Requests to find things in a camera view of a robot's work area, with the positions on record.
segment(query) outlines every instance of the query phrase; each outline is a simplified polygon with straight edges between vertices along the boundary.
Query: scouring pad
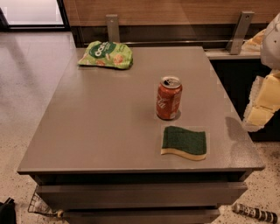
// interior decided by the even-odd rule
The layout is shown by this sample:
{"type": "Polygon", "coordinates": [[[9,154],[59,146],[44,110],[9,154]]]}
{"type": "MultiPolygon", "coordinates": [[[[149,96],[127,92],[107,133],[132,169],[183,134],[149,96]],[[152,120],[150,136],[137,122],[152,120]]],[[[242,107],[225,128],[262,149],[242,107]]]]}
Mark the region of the scouring pad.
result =
{"type": "Polygon", "coordinates": [[[205,159],[207,154],[205,131],[195,132],[175,126],[166,127],[161,154],[168,153],[191,160],[205,159]]]}

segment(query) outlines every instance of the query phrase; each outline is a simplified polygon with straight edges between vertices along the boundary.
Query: terrazzo floor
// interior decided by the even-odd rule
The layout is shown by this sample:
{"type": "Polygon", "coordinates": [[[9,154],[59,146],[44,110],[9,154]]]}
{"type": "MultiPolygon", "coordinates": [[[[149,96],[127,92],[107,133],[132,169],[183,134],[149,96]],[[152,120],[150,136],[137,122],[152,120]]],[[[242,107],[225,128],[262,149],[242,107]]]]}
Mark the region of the terrazzo floor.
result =
{"type": "MultiPolygon", "coordinates": [[[[17,224],[56,223],[27,212],[36,184],[17,168],[74,49],[70,32],[0,32],[0,201],[16,201],[17,224]]],[[[266,168],[246,179],[248,190],[237,202],[280,215],[280,143],[255,147],[266,168]]],[[[231,206],[220,213],[213,224],[261,223],[231,206]]]]}

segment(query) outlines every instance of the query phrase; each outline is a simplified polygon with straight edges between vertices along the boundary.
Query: can lid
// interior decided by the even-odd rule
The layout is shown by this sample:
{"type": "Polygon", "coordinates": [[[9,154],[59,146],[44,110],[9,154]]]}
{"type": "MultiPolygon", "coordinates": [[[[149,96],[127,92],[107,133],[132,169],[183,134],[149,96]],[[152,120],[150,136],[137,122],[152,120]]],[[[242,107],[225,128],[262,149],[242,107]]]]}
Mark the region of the can lid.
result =
{"type": "Polygon", "coordinates": [[[165,88],[178,88],[181,86],[181,81],[178,77],[175,76],[165,76],[161,79],[161,84],[165,88]]]}

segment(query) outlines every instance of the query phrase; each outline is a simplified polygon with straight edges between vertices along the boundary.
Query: snack bag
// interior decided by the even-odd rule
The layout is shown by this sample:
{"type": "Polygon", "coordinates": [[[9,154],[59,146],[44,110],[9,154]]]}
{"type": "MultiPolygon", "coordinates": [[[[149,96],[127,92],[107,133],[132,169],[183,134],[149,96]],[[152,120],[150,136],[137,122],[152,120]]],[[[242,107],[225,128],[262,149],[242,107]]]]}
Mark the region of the snack bag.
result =
{"type": "Polygon", "coordinates": [[[87,47],[78,64],[128,69],[133,64],[132,51],[124,44],[95,41],[87,47]]]}

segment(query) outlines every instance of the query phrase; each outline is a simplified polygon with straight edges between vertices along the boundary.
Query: red soda can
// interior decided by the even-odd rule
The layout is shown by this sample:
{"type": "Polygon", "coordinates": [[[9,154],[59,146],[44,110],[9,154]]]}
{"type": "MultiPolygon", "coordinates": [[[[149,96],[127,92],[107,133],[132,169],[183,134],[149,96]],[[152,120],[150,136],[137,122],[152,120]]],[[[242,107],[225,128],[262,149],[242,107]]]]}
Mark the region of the red soda can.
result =
{"type": "Polygon", "coordinates": [[[164,120],[174,119],[181,100],[182,84],[175,76],[165,76],[157,89],[157,116],[164,120]]]}

